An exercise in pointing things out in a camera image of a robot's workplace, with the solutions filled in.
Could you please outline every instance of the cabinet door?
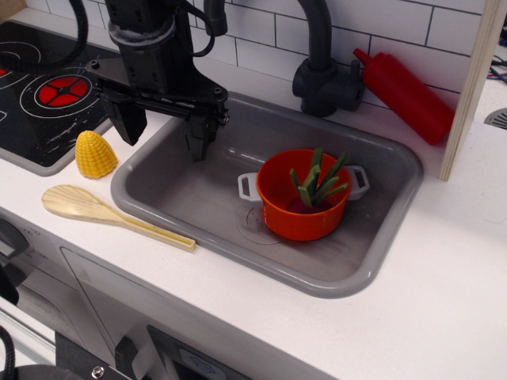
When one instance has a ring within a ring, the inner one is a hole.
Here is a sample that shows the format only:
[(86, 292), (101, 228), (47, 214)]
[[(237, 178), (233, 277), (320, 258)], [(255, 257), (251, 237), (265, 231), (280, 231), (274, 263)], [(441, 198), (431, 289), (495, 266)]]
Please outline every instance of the cabinet door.
[(166, 365), (171, 366), (168, 374), (163, 370), (147, 331), (147, 326), (152, 326), (247, 378), (332, 379), (257, 337), (128, 273), (104, 268), (78, 254), (66, 254), (66, 259), (113, 344), (117, 345), (124, 336), (134, 342), (139, 351), (133, 363), (137, 378), (147, 374), (152, 380), (178, 379), (169, 358), (164, 357)]

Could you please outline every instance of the orange pot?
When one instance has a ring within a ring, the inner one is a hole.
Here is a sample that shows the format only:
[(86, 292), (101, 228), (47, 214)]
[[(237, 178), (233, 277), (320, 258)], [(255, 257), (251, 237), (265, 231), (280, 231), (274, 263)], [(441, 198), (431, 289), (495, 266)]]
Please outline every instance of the orange pot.
[[(264, 202), (262, 214), (265, 223), (270, 230), (287, 239), (309, 241), (331, 233), (340, 224), (349, 197), (352, 187), (350, 175), (343, 168), (338, 173), (340, 180), (335, 187), (345, 182), (349, 186), (326, 199), (331, 204), (328, 210), (314, 214), (287, 211), (288, 205), (299, 198), (289, 175), (290, 170), (294, 168), (299, 182), (304, 181), (310, 172), (313, 153), (310, 149), (286, 150), (266, 161), (257, 175), (257, 191)], [(319, 183), (335, 161), (336, 158), (324, 154)]]

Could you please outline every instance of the sink drain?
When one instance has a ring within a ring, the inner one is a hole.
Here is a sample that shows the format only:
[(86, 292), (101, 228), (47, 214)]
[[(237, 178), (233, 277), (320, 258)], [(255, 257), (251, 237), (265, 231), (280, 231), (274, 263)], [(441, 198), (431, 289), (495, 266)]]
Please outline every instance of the sink drain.
[(264, 223), (259, 207), (242, 206), (236, 217), (238, 230), (250, 241), (258, 244), (276, 244), (285, 239), (272, 232)]
[(501, 108), (490, 113), (484, 120), (484, 123), (507, 129), (507, 108)]

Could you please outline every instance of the wooden panel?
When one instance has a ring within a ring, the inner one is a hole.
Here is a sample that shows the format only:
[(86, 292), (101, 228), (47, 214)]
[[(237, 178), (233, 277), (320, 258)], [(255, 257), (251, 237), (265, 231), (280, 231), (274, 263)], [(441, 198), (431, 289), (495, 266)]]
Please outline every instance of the wooden panel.
[(501, 28), (507, 13), (507, 0), (487, 0), (482, 13), (481, 24), (472, 51), (467, 80), (459, 97), (458, 108), (452, 124), (451, 134), (445, 149), (444, 161), (440, 167), (440, 179), (447, 181), (465, 138), (468, 135), (475, 110), (494, 49), (498, 44)]
[(13, 14), (26, 8), (25, 0), (1, 0), (0, 1), (0, 21), (11, 17)]

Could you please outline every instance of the yellow corn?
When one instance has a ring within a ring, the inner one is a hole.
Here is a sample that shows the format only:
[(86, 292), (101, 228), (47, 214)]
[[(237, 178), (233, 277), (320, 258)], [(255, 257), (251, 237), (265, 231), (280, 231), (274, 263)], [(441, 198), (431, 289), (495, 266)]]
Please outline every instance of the yellow corn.
[(97, 132), (84, 131), (76, 141), (76, 163), (83, 176), (100, 178), (112, 172), (118, 158)]

